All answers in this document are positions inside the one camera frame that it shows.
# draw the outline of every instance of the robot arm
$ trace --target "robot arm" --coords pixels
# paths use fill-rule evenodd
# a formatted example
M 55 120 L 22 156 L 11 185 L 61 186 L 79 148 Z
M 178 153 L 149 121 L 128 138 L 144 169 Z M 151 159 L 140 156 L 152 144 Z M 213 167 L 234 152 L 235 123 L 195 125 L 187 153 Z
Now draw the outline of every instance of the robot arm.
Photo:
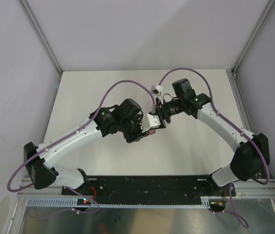
M 77 148 L 109 134 L 122 132 L 128 143 L 139 141 L 158 128 L 166 128 L 171 122 L 171 116 L 185 112 L 189 116 L 207 124 L 219 134 L 233 150 L 232 162 L 220 168 L 209 176 L 210 183 L 222 187 L 238 179 L 246 181 L 263 169 L 263 163 L 251 143 L 213 111 L 210 98 L 205 94 L 196 95 L 187 79 L 181 79 L 172 84 L 176 98 L 169 102 L 163 99 L 161 86 L 153 86 L 151 92 L 156 96 L 154 113 L 144 116 L 141 107 L 132 99 L 126 99 L 120 106 L 100 108 L 98 115 L 86 128 L 81 129 L 87 121 L 52 141 L 35 146 L 32 142 L 24 147 L 24 160 L 44 149 L 37 158 L 26 165 L 28 174 L 36 189 L 49 185 L 67 186 L 77 189 L 80 193 L 89 187 L 89 179 L 82 169 L 68 169 L 57 165 L 63 157 Z M 263 153 L 267 165 L 270 163 L 269 146 L 266 136 L 242 129 Z
M 156 114 L 161 122 L 170 123 L 170 117 L 181 112 L 193 116 L 207 124 L 219 134 L 234 152 L 232 162 L 210 175 L 210 182 L 222 187 L 236 180 L 247 181 L 260 172 L 264 166 L 258 152 L 244 136 L 247 135 L 262 152 L 267 165 L 270 164 L 268 139 L 262 133 L 254 133 L 240 128 L 238 132 L 233 126 L 222 119 L 211 105 L 211 100 L 205 94 L 196 95 L 187 79 L 181 79 L 172 84 L 176 98 L 165 102 L 162 97 L 162 87 L 152 87 L 152 93 L 157 96 Z
M 141 107 L 132 99 L 126 99 L 120 106 L 101 108 L 86 128 L 80 129 L 86 122 L 78 125 L 54 140 L 35 146 L 32 142 L 24 146 L 24 160 L 44 150 L 37 158 L 26 165 L 27 172 L 36 189 L 43 189 L 50 185 L 67 186 L 79 191 L 86 190 L 89 186 L 89 179 L 82 169 L 68 169 L 57 165 L 57 163 L 74 150 L 101 139 L 109 134 L 122 132 L 128 143 L 139 141 L 141 138 L 152 133 L 151 128 L 157 127 L 159 121 L 157 116 L 149 114 L 142 123 L 143 112 Z M 67 137 L 60 143 L 52 146 L 54 142 Z

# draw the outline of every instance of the black end cap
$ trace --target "black end cap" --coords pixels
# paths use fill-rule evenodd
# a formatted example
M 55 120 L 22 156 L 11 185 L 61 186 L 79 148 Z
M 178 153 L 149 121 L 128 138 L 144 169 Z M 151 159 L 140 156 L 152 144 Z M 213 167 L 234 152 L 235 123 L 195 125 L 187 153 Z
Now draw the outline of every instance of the black end cap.
M 34 143 L 27 143 L 24 146 L 24 161 L 35 155 L 37 153 L 37 148 L 38 147 Z M 56 176 L 58 175 L 57 171 L 47 168 L 43 163 L 44 159 L 37 156 L 25 166 L 35 189 L 44 189 L 48 187 L 56 180 Z
M 172 87 L 178 98 L 183 97 L 185 93 L 187 93 L 187 98 L 196 96 L 194 89 L 192 89 L 190 82 L 186 78 L 173 82 Z
M 269 165 L 270 153 L 268 138 L 260 133 L 257 136 L 254 135 L 252 140 L 262 152 L 267 165 Z M 247 181 L 264 169 L 258 152 L 249 141 L 246 143 L 242 142 L 236 149 L 230 167 L 234 175 L 241 181 Z

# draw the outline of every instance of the red wire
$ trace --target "red wire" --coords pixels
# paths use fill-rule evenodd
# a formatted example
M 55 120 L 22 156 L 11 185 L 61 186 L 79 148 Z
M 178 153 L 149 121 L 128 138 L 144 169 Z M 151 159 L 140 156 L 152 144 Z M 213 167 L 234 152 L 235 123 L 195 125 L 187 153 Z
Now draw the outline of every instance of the red wire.
M 223 195 L 224 195 L 224 197 L 225 197 L 225 202 L 227 202 L 227 195 L 226 195 L 225 190 L 223 190 Z
M 93 186 L 89 187 L 89 189 L 92 189 L 94 191 L 94 196 L 92 199 L 96 198 L 97 196 L 97 191 L 95 190 L 95 188 Z

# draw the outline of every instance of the black joint cover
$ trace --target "black joint cover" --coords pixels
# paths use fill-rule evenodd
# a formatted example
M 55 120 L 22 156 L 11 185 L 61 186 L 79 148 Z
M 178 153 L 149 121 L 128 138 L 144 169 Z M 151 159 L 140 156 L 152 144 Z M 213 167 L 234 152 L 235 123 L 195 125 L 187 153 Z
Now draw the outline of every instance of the black joint cover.
M 82 195 L 85 195 L 85 194 L 87 194 L 89 187 L 90 187 L 90 183 L 83 183 L 80 185 L 80 187 L 75 189 L 75 191 L 77 191 L 78 193 L 80 193 Z M 62 195 L 76 195 L 73 191 L 71 191 L 70 189 L 68 189 L 64 186 L 62 187 L 61 194 Z
M 187 98 L 196 96 L 194 89 L 192 89 L 190 82 L 186 78 L 173 82 L 172 87 L 178 98 L 183 97 L 185 93 Z
M 124 120 L 132 120 L 141 110 L 137 102 L 127 98 L 113 110 L 112 114 L 118 123 L 122 123 Z
M 26 144 L 24 146 L 24 161 L 35 155 L 37 148 L 32 142 Z M 49 169 L 43 163 L 44 159 L 38 156 L 25 166 L 35 189 L 48 187 L 56 180 L 56 176 L 58 175 L 58 172 L 54 168 Z
M 84 170 L 83 170 L 83 169 L 80 169 L 80 168 L 78 168 L 77 170 L 80 171 L 80 173 L 81 173 L 81 175 L 82 175 L 82 177 L 83 177 L 83 181 L 84 181 L 85 183 L 89 183 L 90 180 L 89 180 L 87 174 L 84 172 Z
M 257 136 L 254 135 L 252 140 L 262 152 L 267 165 L 269 165 L 270 153 L 268 138 L 260 133 Z M 256 173 L 264 169 L 259 154 L 249 141 L 246 143 L 242 142 L 236 149 L 230 166 L 234 175 L 242 181 L 247 181 L 254 177 Z

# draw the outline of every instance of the metal plate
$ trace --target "metal plate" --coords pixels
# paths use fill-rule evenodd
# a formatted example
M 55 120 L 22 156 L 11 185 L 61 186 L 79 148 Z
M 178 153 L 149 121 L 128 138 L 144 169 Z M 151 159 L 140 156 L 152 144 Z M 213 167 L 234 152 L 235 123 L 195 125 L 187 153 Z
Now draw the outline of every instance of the metal plate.
M 101 209 L 84 215 L 67 211 L 37 221 L 26 214 L 20 234 L 275 234 L 275 214 L 269 199 L 235 199 L 236 208 L 249 223 L 244 229 L 230 214 L 213 215 L 207 209 Z M 28 207 L 43 217 L 63 208 Z M 230 203 L 227 210 L 232 210 Z
M 32 197 L 27 200 L 27 207 L 89 207 L 89 205 L 77 205 L 78 198 L 43 198 Z M 208 199 L 200 199 L 199 205 L 122 205 L 122 204 L 100 204 L 101 208 L 185 208 L 185 209 L 208 209 Z

